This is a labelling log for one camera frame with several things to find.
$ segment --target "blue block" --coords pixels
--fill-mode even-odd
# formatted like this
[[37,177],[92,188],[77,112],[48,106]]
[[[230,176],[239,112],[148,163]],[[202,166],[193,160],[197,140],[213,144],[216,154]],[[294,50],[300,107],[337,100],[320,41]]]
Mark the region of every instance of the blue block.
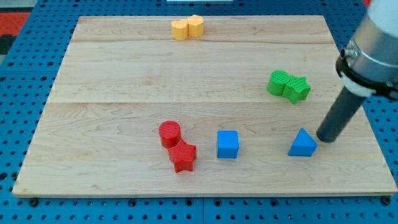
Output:
[[315,142],[315,140],[307,133],[305,129],[301,128],[287,155],[310,157],[315,152],[317,147],[318,144]]
[[239,150],[237,131],[220,130],[217,132],[217,158],[236,159]]

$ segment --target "green star block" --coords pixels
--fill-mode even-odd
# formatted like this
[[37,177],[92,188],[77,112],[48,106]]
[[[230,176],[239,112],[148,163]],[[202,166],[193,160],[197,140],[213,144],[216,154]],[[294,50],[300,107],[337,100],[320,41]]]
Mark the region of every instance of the green star block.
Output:
[[311,86],[307,83],[307,78],[298,78],[292,75],[290,76],[290,81],[285,86],[282,96],[289,99],[293,104],[296,104],[298,100],[305,100],[310,90]]
[[273,71],[269,77],[268,92],[272,95],[280,96],[289,80],[290,75],[287,72],[282,70]]

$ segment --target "wooden board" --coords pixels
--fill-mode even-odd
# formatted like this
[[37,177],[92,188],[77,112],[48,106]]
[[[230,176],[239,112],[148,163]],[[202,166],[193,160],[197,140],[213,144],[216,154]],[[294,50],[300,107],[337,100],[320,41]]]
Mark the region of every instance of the wooden board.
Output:
[[[205,35],[173,40],[181,17],[81,17],[14,186],[18,197],[390,195],[397,186],[360,109],[333,144],[289,157],[341,89],[322,16],[205,17]],[[266,91],[283,69],[307,100]],[[175,174],[157,129],[172,119],[197,145]],[[216,158],[216,132],[239,132],[238,159]]]

